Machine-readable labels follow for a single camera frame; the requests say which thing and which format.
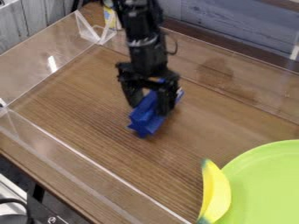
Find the yellow banana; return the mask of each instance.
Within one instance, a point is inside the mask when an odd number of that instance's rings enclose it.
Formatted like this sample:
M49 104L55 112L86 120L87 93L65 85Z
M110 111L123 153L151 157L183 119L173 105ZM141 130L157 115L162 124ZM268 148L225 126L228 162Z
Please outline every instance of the yellow banana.
M204 202L197 224L217 222L230 210L230 182L221 168L209 160L202 163Z

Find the blue object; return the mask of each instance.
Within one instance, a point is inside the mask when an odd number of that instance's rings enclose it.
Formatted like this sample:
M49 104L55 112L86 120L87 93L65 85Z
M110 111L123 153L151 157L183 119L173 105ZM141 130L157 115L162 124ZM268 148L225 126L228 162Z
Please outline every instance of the blue object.
M183 98L183 94L185 92L181 90L177 103ZM149 135L154 135L166 120L166 116L158 115L155 112L157 104L157 92L151 91L130 115L133 123L129 125L129 128L135 130L142 138L146 138Z

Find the wall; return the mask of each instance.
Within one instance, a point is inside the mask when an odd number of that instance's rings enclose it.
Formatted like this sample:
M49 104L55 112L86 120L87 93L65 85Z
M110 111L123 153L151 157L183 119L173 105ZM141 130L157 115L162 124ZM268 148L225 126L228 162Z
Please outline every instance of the wall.
M0 54L71 13L74 0L5 0Z
M292 54L299 12L258 0L161 0L161 3L170 17L281 55Z

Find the wooden table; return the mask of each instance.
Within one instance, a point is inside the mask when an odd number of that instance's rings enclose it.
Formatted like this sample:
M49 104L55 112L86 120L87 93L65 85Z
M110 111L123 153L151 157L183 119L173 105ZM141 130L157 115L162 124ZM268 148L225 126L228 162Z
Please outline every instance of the wooden table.
M261 144L299 136L297 73L173 35L181 51L170 66L186 96L155 136L139 139L127 129L115 69L129 60L122 34L10 106L11 118L26 119L15 124L26 143L0 134L3 155L95 223L194 223L202 159L224 166Z

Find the green plate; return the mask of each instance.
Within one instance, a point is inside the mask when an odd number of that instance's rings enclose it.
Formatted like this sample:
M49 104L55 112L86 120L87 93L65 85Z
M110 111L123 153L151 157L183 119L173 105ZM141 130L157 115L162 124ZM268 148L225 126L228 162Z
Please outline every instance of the green plate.
M299 140L256 148L224 172L233 201L218 224L299 223Z

